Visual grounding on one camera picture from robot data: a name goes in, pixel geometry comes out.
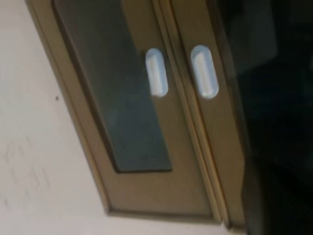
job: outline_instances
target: wall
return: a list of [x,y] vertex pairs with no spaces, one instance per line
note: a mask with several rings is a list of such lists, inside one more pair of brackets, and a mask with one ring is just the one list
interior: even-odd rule
[[0,0],[0,32],[0,234],[226,234],[108,217],[24,1]]

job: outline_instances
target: cabinet door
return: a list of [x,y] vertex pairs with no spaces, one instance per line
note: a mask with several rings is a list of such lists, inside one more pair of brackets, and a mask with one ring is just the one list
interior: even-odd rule
[[[219,221],[151,1],[56,0],[59,24],[50,0],[30,3],[108,211]],[[163,97],[149,90],[145,59],[151,48],[164,59]],[[130,169],[115,162],[125,152],[135,161]],[[138,154],[152,157],[143,156],[142,163]],[[149,162],[155,159],[161,162]]]
[[[160,0],[159,3],[182,74],[182,82],[191,106],[195,107],[193,108],[195,125],[203,123],[206,130],[223,191],[219,194],[219,197],[222,197],[220,207],[223,211],[223,218],[228,224],[244,225],[241,203],[244,157],[206,1]],[[207,58],[213,62],[213,65],[210,65],[214,66],[217,89],[211,84],[207,91],[201,91],[201,86],[206,84],[205,81],[204,84],[198,84],[193,66],[192,57],[197,51],[196,46],[209,50]],[[199,69],[203,70],[201,53],[199,55]],[[207,76],[210,78],[214,74],[211,75],[208,72]]]

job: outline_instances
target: oval handle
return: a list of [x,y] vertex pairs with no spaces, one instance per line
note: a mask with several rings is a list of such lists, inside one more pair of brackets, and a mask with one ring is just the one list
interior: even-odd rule
[[214,98],[219,92],[219,84],[210,49],[195,46],[191,51],[191,63],[199,94],[206,99]]
[[151,48],[146,53],[146,67],[151,95],[163,97],[168,92],[167,76],[162,52]]

